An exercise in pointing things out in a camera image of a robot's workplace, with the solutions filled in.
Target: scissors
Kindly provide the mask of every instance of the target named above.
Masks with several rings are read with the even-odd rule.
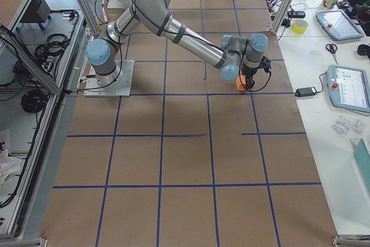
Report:
[[[338,64],[338,61],[336,60],[336,51],[338,50],[338,47],[336,46],[336,44],[334,44],[334,43],[328,43],[327,45],[326,45],[326,50],[328,51],[328,52],[330,52],[331,53],[331,55],[333,56],[333,58],[334,58],[334,61],[335,61],[335,63],[337,64],[337,65],[339,65]]]

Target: brown paper floor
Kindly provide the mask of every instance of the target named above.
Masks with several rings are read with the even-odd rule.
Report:
[[[78,96],[41,236],[66,246],[331,246],[335,234],[264,0],[173,0],[208,40],[265,32],[272,78],[238,93],[143,26],[132,96]],[[259,71],[256,89],[268,75]]]

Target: screen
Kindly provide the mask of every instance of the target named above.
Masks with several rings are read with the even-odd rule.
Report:
[[[369,107],[364,75],[361,71],[336,68],[336,82],[339,85],[340,103]]]
[[[349,20],[341,12],[324,13],[324,18],[331,23],[340,36],[357,35],[358,31],[352,26]]]

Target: yellow tape roll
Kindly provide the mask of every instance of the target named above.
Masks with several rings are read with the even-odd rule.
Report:
[[[305,20],[295,20],[291,26],[291,30],[294,33],[302,35],[308,28],[308,22]]]

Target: power adapter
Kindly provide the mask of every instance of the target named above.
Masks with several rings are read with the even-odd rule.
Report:
[[[306,88],[298,88],[294,95],[297,98],[302,98],[302,97],[310,97],[311,95],[316,95],[318,92],[315,87],[306,87]]]
[[[288,11],[287,14],[290,19],[304,19],[306,16],[306,13],[303,11]]]
[[[17,62],[13,66],[13,72],[16,75],[29,75],[28,70],[26,70],[26,68],[22,65],[22,63],[19,60],[17,60]]]

